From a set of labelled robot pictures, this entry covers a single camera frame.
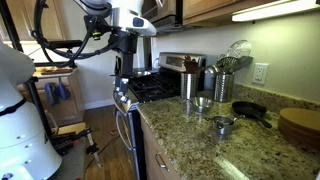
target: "frying pan handle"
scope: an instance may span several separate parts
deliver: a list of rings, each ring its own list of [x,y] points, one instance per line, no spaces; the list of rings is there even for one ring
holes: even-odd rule
[[[262,119],[261,117],[259,117],[258,119],[264,125],[264,127],[272,128],[272,125],[269,122],[267,122],[266,120]]]
[[[235,117],[235,118],[233,119],[233,121],[235,122],[236,120],[244,119],[244,118],[246,118],[245,115],[239,115],[238,117]]]

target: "electrical outlet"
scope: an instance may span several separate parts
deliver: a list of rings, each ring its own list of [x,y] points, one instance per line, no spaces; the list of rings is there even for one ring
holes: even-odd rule
[[[268,65],[269,64],[265,63],[255,63],[252,82],[258,84],[265,84]]]

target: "frying pan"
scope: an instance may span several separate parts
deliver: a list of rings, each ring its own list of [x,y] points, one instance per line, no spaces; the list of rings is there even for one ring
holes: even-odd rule
[[[245,115],[248,118],[258,119],[266,128],[271,128],[272,125],[262,118],[267,112],[267,108],[259,104],[237,101],[232,103],[232,108],[235,113]]]
[[[143,76],[149,76],[151,74],[151,72],[149,71],[137,71],[134,72],[134,77],[143,77]]]

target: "wooden cabinet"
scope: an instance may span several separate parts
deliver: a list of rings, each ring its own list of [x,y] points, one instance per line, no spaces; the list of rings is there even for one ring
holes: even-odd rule
[[[31,36],[34,29],[33,13],[36,0],[7,0],[12,19],[16,26],[21,41],[35,41]],[[42,14],[42,31],[48,40],[63,40],[64,26],[60,12],[59,0],[47,0],[49,8],[45,8]],[[3,20],[0,21],[0,35],[2,41],[10,41]]]
[[[189,18],[234,3],[235,0],[184,0],[183,17]]]
[[[36,83],[38,94],[40,96],[40,100],[44,110],[52,114],[53,118],[56,120],[59,126],[83,121],[84,105],[77,74],[78,72],[75,71],[70,76],[60,78],[62,84],[65,85],[65,87],[67,87],[67,89],[70,91],[71,96],[67,100],[59,99],[58,104],[55,105],[50,105],[47,102],[44,85],[48,82],[53,82],[54,84],[58,85],[59,78],[54,77],[39,79],[39,82]],[[29,93],[25,89],[20,89],[20,91],[21,94],[31,102]]]
[[[221,26],[231,24],[232,14],[276,0],[183,0],[183,24]]]
[[[149,180],[178,180],[180,177],[173,168],[169,158],[154,138],[150,128],[141,120],[144,138],[147,177]]]

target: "utensil holder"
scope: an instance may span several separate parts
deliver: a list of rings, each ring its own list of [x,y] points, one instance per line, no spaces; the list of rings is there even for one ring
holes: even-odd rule
[[[191,99],[197,96],[198,75],[181,73],[181,98]]]
[[[216,74],[214,84],[213,99],[216,102],[229,102],[232,98],[232,88],[234,82],[234,73]]]

